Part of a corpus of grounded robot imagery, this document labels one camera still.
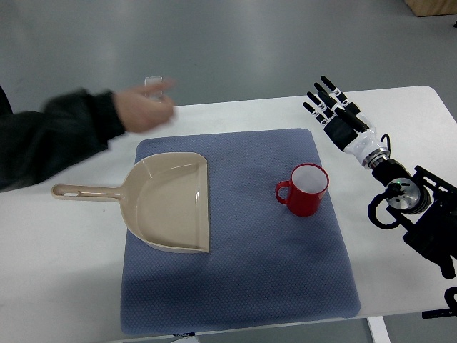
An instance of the beige dustpan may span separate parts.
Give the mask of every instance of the beige dustpan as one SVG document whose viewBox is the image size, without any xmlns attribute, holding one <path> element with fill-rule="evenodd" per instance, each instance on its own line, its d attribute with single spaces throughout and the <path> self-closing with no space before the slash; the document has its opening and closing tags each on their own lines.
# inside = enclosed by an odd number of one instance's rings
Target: beige dustpan
<svg viewBox="0 0 457 343">
<path fill-rule="evenodd" d="M 63 200 L 118 201 L 129 230 L 167 252 L 209 252 L 208 164 L 192 152 L 139 161 L 116 188 L 57 184 Z"/>
</svg>

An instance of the human hand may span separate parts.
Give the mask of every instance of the human hand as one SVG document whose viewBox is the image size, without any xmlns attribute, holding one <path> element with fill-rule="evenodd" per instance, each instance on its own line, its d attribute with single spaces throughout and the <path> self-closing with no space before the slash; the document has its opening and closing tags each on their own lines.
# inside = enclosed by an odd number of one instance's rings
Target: human hand
<svg viewBox="0 0 457 343">
<path fill-rule="evenodd" d="M 113 95 L 116 113 L 126 131 L 141 133 L 168 122 L 174 115 L 174 103 L 162 95 L 160 101 L 148 96 L 160 94 L 173 86 L 170 81 L 137 86 Z"/>
</svg>

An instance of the red mug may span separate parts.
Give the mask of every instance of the red mug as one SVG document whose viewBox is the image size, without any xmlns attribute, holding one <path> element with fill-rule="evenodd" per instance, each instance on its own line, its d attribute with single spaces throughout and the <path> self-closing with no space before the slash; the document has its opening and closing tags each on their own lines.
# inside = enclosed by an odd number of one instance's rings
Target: red mug
<svg viewBox="0 0 457 343">
<path fill-rule="evenodd" d="M 276 185 L 276 198 L 287 205 L 293 214 L 308 217 L 318 210 L 328 183 L 328 175 L 321 166 L 313 163 L 300 164 L 292 171 L 290 180 Z M 288 187 L 285 199 L 279 196 L 279 190 L 284 187 Z"/>
</svg>

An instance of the dustpan handle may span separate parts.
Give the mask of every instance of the dustpan handle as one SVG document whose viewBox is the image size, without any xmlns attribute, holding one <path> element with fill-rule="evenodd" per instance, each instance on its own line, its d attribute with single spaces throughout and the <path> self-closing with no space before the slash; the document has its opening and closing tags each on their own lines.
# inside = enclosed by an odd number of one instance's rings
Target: dustpan handle
<svg viewBox="0 0 457 343">
<path fill-rule="evenodd" d="M 119 201 L 122 198 L 121 187 L 90 187 L 73 184 L 56 184 L 52 187 L 52 196 L 60 200 Z"/>
</svg>

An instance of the cardboard box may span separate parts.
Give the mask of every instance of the cardboard box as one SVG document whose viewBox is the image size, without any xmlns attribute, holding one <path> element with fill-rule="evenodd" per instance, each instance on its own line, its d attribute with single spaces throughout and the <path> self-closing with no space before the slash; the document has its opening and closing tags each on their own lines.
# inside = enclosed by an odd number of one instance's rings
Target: cardboard box
<svg viewBox="0 0 457 343">
<path fill-rule="evenodd" d="M 405 0 L 416 16 L 457 14 L 457 0 Z"/>
</svg>

